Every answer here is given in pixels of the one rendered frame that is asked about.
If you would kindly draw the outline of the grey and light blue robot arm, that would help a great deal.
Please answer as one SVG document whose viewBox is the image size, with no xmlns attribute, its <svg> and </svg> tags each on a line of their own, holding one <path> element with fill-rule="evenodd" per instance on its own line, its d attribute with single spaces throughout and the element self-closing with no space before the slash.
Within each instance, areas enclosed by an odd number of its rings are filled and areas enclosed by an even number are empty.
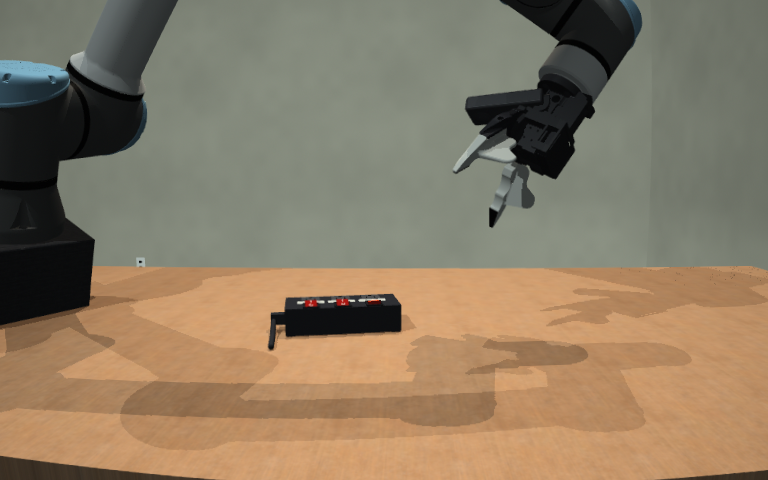
<svg viewBox="0 0 768 480">
<path fill-rule="evenodd" d="M 139 140 L 147 121 L 141 75 L 177 1 L 107 0 L 86 50 L 70 57 L 67 72 L 0 60 L 0 244 L 62 234 L 59 161 L 112 155 Z M 633 0 L 500 2 L 559 41 L 539 79 L 560 75 L 593 103 L 642 28 Z M 465 110 L 474 125 L 487 125 L 519 105 L 543 102 L 543 90 L 532 89 L 471 96 Z"/>
</svg>

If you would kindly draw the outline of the black power strip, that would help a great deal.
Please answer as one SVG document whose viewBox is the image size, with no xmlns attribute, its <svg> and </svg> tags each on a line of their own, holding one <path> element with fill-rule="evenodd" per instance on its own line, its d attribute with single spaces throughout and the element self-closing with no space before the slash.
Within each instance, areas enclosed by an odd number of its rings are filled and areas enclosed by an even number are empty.
<svg viewBox="0 0 768 480">
<path fill-rule="evenodd" d="M 305 307 L 304 307 L 305 304 Z M 271 312 L 268 348 L 276 325 L 287 337 L 401 331 L 401 304 L 393 294 L 288 297 L 284 312 Z"/>
</svg>

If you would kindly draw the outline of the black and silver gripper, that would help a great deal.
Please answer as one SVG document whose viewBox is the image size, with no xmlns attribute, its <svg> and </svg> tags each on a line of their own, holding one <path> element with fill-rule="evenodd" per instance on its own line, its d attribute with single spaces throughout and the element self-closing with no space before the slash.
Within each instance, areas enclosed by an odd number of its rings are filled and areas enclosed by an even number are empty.
<svg viewBox="0 0 768 480">
<path fill-rule="evenodd" d="M 556 180 L 575 152 L 574 133 L 585 117 L 591 119 L 595 113 L 592 96 L 560 75 L 545 74 L 537 84 L 540 88 L 544 92 L 543 105 L 519 105 L 494 117 L 453 168 L 457 174 L 478 158 L 506 163 L 489 208 L 491 228 L 506 205 L 526 209 L 533 206 L 535 197 L 527 187 L 527 165 L 531 171 Z"/>
</svg>

